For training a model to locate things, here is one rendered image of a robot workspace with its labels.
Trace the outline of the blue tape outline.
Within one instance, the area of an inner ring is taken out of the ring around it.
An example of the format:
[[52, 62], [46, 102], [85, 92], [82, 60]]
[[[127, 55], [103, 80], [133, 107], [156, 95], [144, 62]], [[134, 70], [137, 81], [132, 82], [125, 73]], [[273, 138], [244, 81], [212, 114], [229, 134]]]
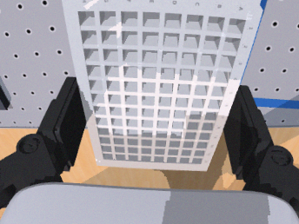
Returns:
[[[260, 5], [264, 11], [267, 0], [262, 0]], [[299, 101], [254, 98], [257, 107], [299, 109]]]

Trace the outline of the white well plate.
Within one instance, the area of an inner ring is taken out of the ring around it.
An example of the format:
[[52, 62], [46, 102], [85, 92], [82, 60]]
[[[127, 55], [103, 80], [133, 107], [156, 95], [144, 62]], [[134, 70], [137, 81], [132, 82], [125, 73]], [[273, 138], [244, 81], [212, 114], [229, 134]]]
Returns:
[[260, 2], [62, 0], [96, 165], [207, 171]]

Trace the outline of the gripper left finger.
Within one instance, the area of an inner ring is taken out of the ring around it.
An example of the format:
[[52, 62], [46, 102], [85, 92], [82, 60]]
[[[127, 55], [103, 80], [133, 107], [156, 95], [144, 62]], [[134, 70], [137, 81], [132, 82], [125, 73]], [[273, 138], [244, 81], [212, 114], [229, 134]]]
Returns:
[[60, 174], [75, 165], [86, 123], [76, 77], [66, 77], [37, 132], [22, 137], [17, 151], [0, 160], [0, 209], [26, 186], [63, 182]]

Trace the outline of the grey perforated base plate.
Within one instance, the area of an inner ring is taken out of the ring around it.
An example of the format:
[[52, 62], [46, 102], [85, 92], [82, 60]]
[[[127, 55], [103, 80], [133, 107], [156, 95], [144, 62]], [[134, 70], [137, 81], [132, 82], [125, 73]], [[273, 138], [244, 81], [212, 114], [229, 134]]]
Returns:
[[[0, 128], [38, 129], [76, 77], [62, 0], [0, 0]], [[240, 85], [254, 98], [299, 101], [299, 0], [267, 0]], [[299, 109], [257, 107], [268, 128], [299, 128]]]

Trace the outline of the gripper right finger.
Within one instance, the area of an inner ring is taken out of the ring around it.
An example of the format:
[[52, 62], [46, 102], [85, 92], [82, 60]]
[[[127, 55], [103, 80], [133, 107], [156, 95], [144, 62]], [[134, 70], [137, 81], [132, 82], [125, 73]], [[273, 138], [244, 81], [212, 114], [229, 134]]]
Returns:
[[282, 198], [299, 218], [299, 168], [285, 147], [274, 145], [249, 86], [239, 85], [223, 133], [232, 173], [245, 182], [243, 190]]

